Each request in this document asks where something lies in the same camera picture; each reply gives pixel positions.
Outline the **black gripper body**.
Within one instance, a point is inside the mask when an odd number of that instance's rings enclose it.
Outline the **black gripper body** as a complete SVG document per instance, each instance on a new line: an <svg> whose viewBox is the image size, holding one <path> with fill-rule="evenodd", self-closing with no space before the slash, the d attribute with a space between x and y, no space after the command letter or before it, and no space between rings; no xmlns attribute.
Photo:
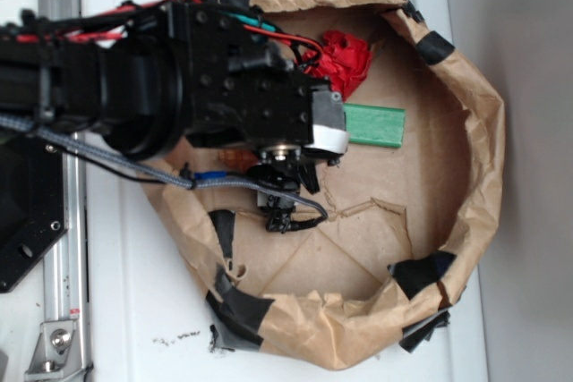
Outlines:
<svg viewBox="0 0 573 382"><path fill-rule="evenodd" d="M184 136L195 148L313 143L312 94L324 86L274 41L215 5L170 4L167 33L186 53Z"/></svg>

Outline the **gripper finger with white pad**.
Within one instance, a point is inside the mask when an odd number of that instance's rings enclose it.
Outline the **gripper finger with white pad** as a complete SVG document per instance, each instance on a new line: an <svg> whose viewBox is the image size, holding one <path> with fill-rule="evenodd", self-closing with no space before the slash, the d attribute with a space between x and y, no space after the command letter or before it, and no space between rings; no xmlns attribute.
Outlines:
<svg viewBox="0 0 573 382"><path fill-rule="evenodd" d="M312 142L304 146L306 154L332 159L346 154L349 132L342 96L330 90L312 93Z"/></svg>

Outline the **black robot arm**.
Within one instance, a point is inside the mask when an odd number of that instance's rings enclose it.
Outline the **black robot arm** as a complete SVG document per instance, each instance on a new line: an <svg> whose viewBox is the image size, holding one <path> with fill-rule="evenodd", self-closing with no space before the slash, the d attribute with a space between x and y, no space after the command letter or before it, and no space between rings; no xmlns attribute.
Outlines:
<svg viewBox="0 0 573 382"><path fill-rule="evenodd" d="M341 96L282 54L286 39L217 4L127 5L62 21L27 14L1 29L1 109L34 127L95 132L133 160L180 139L270 160L340 157Z"/></svg>

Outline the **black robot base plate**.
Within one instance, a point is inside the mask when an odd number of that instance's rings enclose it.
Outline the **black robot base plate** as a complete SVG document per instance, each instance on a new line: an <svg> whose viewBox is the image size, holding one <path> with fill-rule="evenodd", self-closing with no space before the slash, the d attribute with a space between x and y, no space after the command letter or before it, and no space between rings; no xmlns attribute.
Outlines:
<svg viewBox="0 0 573 382"><path fill-rule="evenodd" d="M66 232L62 155L40 139L1 146L1 292L11 292Z"/></svg>

